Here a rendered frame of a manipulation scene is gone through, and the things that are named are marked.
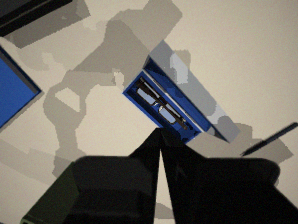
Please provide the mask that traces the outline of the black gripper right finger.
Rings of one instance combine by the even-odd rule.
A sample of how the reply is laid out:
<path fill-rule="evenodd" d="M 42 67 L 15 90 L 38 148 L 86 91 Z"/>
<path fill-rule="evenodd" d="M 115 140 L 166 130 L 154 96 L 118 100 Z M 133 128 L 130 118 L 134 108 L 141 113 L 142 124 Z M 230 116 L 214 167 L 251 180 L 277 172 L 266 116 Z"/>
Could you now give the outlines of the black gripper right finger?
<path fill-rule="evenodd" d="M 206 181 L 269 181 L 280 175 L 277 163 L 263 158 L 206 158 L 165 128 L 161 154 L 175 224 L 194 224 Z"/>

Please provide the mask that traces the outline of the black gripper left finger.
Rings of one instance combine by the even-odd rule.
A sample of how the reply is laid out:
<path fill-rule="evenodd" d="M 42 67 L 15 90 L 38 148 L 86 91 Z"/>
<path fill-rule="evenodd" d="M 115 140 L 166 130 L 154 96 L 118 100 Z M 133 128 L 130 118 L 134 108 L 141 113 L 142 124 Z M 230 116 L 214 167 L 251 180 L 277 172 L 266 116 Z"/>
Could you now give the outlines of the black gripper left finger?
<path fill-rule="evenodd" d="M 138 190 L 143 194 L 143 215 L 154 224 L 161 130 L 155 128 L 129 156 L 83 156 L 72 164 L 79 194 L 82 189 Z"/>

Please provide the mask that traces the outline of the blue notebook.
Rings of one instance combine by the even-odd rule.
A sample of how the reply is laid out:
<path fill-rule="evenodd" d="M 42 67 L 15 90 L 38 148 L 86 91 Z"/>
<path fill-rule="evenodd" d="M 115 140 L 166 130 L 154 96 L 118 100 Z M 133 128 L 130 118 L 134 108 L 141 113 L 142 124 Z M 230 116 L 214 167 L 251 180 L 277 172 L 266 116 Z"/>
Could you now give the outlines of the blue notebook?
<path fill-rule="evenodd" d="M 41 92 L 0 46 L 0 128 Z"/>

